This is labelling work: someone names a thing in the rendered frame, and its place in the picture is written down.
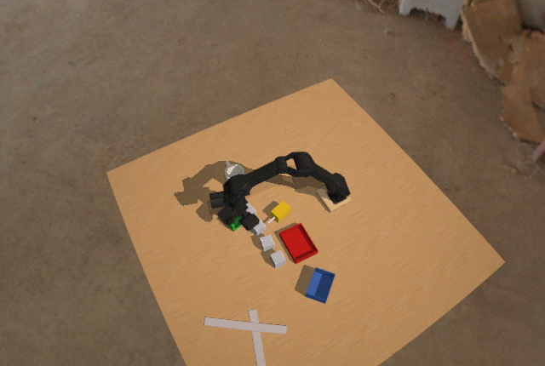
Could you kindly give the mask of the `red tray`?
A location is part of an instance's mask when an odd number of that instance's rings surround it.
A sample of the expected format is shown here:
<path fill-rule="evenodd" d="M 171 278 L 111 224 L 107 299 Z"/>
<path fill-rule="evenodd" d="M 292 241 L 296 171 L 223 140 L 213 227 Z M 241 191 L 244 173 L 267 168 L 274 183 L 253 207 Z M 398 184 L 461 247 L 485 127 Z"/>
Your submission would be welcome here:
<path fill-rule="evenodd" d="M 290 252 L 294 263 L 301 262 L 318 253 L 302 223 L 280 232 L 279 236 Z"/>

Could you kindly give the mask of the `grey flat bar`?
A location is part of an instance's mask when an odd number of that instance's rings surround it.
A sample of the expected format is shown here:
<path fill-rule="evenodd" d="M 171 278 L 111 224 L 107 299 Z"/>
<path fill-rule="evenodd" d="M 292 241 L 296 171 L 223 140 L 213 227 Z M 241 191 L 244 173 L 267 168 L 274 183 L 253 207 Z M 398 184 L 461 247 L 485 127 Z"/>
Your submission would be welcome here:
<path fill-rule="evenodd" d="M 204 325 L 216 326 L 225 329 L 240 329 L 255 332 L 264 333 L 280 333 L 286 334 L 287 326 L 265 324 L 265 323 L 251 323 L 243 321 L 226 320 L 219 318 L 206 317 Z"/>
<path fill-rule="evenodd" d="M 259 323 L 258 313 L 256 309 L 249 310 L 250 322 Z M 265 355 L 263 351 L 263 345 L 261 340 L 261 332 L 252 332 L 254 350 L 255 350 L 255 359 L 257 366 L 266 366 Z"/>

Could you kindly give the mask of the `blue open-top tray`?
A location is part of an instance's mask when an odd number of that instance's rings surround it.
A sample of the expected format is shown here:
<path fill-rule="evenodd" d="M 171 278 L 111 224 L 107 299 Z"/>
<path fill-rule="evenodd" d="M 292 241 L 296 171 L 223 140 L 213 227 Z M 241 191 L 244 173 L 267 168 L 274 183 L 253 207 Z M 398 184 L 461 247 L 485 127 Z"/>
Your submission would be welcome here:
<path fill-rule="evenodd" d="M 323 304 L 327 301 L 330 287 L 335 279 L 335 273 L 315 268 L 312 280 L 309 284 L 306 297 L 317 300 Z"/>

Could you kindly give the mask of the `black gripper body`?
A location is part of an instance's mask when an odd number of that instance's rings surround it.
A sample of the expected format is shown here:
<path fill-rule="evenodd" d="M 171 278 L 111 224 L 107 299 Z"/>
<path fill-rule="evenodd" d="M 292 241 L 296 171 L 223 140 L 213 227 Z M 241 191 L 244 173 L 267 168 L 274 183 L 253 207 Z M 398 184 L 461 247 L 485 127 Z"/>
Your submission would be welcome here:
<path fill-rule="evenodd" d="M 247 231 L 249 231 L 251 228 L 259 223 L 259 219 L 254 214 L 245 211 L 246 209 L 248 209 L 248 207 L 245 205 L 247 203 L 248 202 L 245 200 L 244 204 L 240 207 L 235 207 L 230 203 L 229 204 L 231 209 L 234 209 L 240 217 L 242 216 L 241 224 Z"/>

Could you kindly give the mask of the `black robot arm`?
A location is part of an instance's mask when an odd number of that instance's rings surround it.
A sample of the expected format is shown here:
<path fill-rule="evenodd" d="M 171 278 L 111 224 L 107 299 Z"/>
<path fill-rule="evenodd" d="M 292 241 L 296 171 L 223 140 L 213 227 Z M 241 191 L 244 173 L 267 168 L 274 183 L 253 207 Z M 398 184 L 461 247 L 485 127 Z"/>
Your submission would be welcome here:
<path fill-rule="evenodd" d="M 294 159 L 296 169 L 288 167 L 286 161 Z M 294 177 L 312 176 L 326 184 L 327 195 L 332 203 L 339 203 L 351 194 L 345 178 L 341 174 L 327 171 L 317 165 L 307 152 L 292 152 L 287 156 L 276 157 L 274 161 L 248 173 L 237 174 L 229 178 L 223 185 L 223 192 L 211 193 L 210 201 L 213 208 L 224 207 L 217 215 L 226 224 L 231 225 L 238 217 L 230 204 L 240 207 L 245 202 L 245 196 L 250 195 L 253 186 L 262 183 L 278 174 L 289 174 Z M 230 203 L 230 204 L 229 204 Z"/>

